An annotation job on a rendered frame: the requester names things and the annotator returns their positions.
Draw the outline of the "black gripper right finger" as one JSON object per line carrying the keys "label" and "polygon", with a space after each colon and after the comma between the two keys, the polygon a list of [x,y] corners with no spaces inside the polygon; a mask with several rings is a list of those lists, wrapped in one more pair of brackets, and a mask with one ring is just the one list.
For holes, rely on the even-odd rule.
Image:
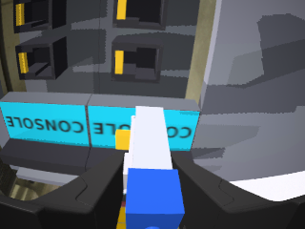
{"label": "black gripper right finger", "polygon": [[184,215],[179,229],[305,229],[305,195],[272,201],[171,154]]}

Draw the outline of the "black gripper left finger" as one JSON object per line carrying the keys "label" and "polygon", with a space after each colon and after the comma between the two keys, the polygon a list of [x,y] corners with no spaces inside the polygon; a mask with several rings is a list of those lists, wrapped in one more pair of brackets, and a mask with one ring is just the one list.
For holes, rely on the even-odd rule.
{"label": "black gripper left finger", "polygon": [[41,198],[20,201],[0,194],[0,229],[115,229],[123,199],[125,153]]}

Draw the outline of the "blue network cable plug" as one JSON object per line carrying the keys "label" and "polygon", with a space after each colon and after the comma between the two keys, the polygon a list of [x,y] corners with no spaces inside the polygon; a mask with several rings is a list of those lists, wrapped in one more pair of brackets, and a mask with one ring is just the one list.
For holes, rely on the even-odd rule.
{"label": "blue network cable plug", "polygon": [[178,229],[184,206],[163,108],[136,107],[131,129],[115,129],[115,150],[129,150],[123,160],[126,229]]}

